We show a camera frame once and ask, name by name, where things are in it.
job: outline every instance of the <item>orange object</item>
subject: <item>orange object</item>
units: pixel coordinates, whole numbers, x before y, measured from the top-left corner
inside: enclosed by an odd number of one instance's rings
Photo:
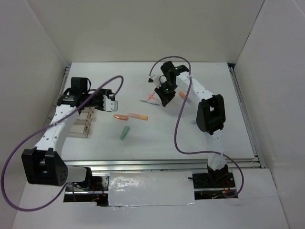
[[[128,120],[128,116],[127,115],[115,114],[113,117],[117,118],[117,119],[120,119],[120,120],[125,120],[125,121]]]
[[[185,99],[185,94],[184,94],[183,92],[179,92],[179,95],[180,95],[183,99]]]
[[[141,120],[148,120],[148,116],[146,115],[140,115],[140,114],[133,114],[133,113],[128,113],[127,114],[130,118],[137,118],[137,119],[141,119]]]

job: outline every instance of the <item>white wall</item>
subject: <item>white wall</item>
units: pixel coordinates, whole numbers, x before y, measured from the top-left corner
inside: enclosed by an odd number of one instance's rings
[[[266,0],[236,65],[292,229],[305,228],[305,1]]]
[[[22,0],[0,1],[0,168],[13,148],[43,126],[59,90],[64,66],[52,42]],[[25,147],[32,148],[35,140]],[[19,204],[26,182],[22,151],[5,176],[8,196]],[[16,211],[0,197],[0,227],[11,228]]]
[[[69,62],[236,62],[263,0],[29,0]]]

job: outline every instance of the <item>green marker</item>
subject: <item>green marker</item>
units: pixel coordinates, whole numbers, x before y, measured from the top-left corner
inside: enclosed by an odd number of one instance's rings
[[[126,135],[128,134],[128,131],[130,130],[130,127],[129,126],[125,126],[123,131],[122,131],[122,134],[120,136],[120,140],[124,140]]]

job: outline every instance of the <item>white floor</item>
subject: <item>white floor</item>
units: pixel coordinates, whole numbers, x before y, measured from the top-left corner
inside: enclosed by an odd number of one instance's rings
[[[199,200],[184,206],[119,208],[97,207],[93,203],[63,203],[61,194],[45,209],[18,212],[13,229],[288,229],[270,171],[243,171],[245,186],[238,199]],[[234,177],[239,187],[238,171],[234,171]],[[40,206],[59,189],[27,184],[20,206]]]
[[[207,154],[183,155],[173,144],[173,133],[182,98],[177,95],[167,108],[145,104],[154,84],[148,83],[148,73],[153,63],[73,63],[66,83],[71,77],[88,77],[92,89],[115,75],[124,76],[124,85],[116,96],[118,112],[96,111],[87,139],[66,139],[62,150],[64,160],[166,160],[207,159]],[[161,64],[153,74],[162,74]],[[224,97],[226,122],[222,136],[215,141],[199,130],[191,121],[196,118],[197,104],[186,104],[178,131],[178,145],[184,151],[223,151],[234,159],[251,160],[254,157],[247,130],[237,101],[234,85],[226,63],[192,63],[192,75],[214,94]],[[119,80],[106,86],[114,92]],[[114,114],[137,113],[147,115],[148,121],[114,119]],[[124,141],[119,140],[123,128],[130,131]]]

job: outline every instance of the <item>black bracket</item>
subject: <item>black bracket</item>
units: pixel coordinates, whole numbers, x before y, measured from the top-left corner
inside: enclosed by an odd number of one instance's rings
[[[25,149],[21,155],[25,175],[30,184],[62,186],[68,177],[68,168],[52,148],[47,151]]]
[[[216,130],[224,128],[224,122],[224,98],[220,94],[198,104],[196,123],[201,131],[213,135]]]

